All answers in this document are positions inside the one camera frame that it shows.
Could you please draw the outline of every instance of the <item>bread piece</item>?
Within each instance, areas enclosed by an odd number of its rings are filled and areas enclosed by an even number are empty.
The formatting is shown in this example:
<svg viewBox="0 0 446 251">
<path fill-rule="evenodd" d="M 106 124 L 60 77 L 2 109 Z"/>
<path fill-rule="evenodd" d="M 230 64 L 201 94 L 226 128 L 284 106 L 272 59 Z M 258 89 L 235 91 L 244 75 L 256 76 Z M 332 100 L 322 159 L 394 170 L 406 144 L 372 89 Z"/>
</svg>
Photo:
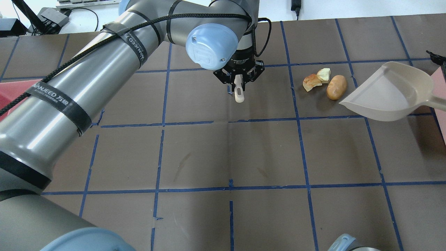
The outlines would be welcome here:
<svg viewBox="0 0 446 251">
<path fill-rule="evenodd" d="M 302 86 L 307 92 L 311 91 L 313 87 L 321 85 L 322 82 L 319 80 L 316 74 L 311 74 L 310 76 L 306 77 L 302 83 Z"/>
<path fill-rule="evenodd" d="M 330 81 L 330 74 L 330 68 L 323 68 L 318 71 L 317 76 L 322 84 L 328 84 L 328 82 Z"/>
</svg>

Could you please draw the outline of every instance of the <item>beige dustpan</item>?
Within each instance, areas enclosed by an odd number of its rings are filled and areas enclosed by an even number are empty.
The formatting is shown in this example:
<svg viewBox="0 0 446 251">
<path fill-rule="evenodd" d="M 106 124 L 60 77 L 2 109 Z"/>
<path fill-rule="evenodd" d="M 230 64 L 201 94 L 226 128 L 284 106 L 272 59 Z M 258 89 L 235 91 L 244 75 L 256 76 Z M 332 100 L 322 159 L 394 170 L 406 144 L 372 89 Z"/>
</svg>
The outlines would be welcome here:
<svg viewBox="0 0 446 251">
<path fill-rule="evenodd" d="M 422 70 L 387 62 L 340 104 L 379 121 L 401 119 L 421 105 L 446 111 L 446 100 L 433 96 L 433 89 L 431 77 Z"/>
</svg>

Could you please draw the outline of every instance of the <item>red surface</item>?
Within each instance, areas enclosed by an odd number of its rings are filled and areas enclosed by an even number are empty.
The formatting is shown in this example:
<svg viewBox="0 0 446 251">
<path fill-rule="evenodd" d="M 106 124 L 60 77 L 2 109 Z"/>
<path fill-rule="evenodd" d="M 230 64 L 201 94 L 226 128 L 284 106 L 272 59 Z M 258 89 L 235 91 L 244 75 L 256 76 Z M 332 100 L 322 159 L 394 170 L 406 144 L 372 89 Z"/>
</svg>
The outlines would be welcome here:
<svg viewBox="0 0 446 251">
<path fill-rule="evenodd" d="M 441 67 L 439 67 L 431 76 L 434 81 L 434 91 L 433 94 L 437 97 L 446 99 L 446 81 L 443 77 L 443 72 Z M 435 109 L 435 113 L 437 115 L 438 123 L 440 124 L 440 128 L 442 130 L 443 139 L 446 142 L 446 112 Z"/>
<path fill-rule="evenodd" d="M 9 104 L 11 101 L 13 101 L 15 98 L 20 96 L 20 94 L 22 94 L 30 86 L 37 83 L 38 81 L 39 81 L 39 79 L 0 83 L 0 107 L 3 108 L 7 104 Z M 18 105 L 16 105 L 14 108 L 9 110 L 4 115 L 0 116 L 0 121 L 2 121 L 8 114 L 10 114 L 22 102 L 20 102 Z"/>
</svg>

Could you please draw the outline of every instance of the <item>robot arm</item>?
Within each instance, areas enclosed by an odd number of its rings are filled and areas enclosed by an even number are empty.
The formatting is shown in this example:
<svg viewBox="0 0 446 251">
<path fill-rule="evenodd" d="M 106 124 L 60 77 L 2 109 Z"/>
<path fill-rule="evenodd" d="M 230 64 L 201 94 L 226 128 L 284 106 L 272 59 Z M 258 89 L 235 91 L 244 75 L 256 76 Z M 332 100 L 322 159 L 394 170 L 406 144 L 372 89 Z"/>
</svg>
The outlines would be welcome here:
<svg viewBox="0 0 446 251">
<path fill-rule="evenodd" d="M 259 0 L 215 0 L 209 7 L 181 0 L 124 0 L 123 13 L 105 25 L 77 61 L 31 87 L 30 97 L 0 123 L 1 249 L 133 250 L 114 233 L 39 195 L 52 179 L 53 166 L 162 41 L 186 46 L 193 60 L 233 89 L 244 90 L 244 83 L 263 70 L 249 39 L 258 6 Z M 228 35 L 209 37 L 209 29 Z"/>
</svg>

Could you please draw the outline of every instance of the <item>white plastic object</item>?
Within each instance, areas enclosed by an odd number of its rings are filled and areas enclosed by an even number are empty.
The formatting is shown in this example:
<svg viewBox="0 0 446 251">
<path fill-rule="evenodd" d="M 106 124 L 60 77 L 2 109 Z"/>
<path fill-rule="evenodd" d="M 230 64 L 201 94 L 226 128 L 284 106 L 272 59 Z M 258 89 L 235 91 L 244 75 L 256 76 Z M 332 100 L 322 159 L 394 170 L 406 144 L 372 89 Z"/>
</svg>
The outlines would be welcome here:
<svg viewBox="0 0 446 251">
<path fill-rule="evenodd" d="M 243 83 L 243 75 L 241 74 L 236 75 L 234 80 L 235 84 L 234 96 L 235 96 L 235 101 L 237 103 L 243 103 L 243 101 L 245 101 L 245 95 L 243 94 L 242 83 Z"/>
<path fill-rule="evenodd" d="M 130 2 L 130 0 L 121 0 L 119 2 L 119 6 L 118 6 L 119 15 L 121 15 L 122 13 L 124 13 L 127 10 L 127 5 L 129 2 Z"/>
<path fill-rule="evenodd" d="M 135 251 L 119 235 L 103 228 L 86 227 L 66 233 L 40 251 Z"/>
<path fill-rule="evenodd" d="M 351 237 L 349 234 L 343 234 L 333 242 L 328 251 L 346 251 L 348 246 L 355 240 L 356 238 Z"/>
<path fill-rule="evenodd" d="M 237 35 L 230 28 L 220 24 L 203 24 L 187 36 L 186 52 L 202 68 L 218 70 L 227 64 L 238 43 Z"/>
<path fill-rule="evenodd" d="M 340 104 L 364 117 L 395 121 L 421 105 L 446 111 L 446 100 L 434 96 L 433 90 L 434 82 L 424 71 L 387 62 Z"/>
</svg>

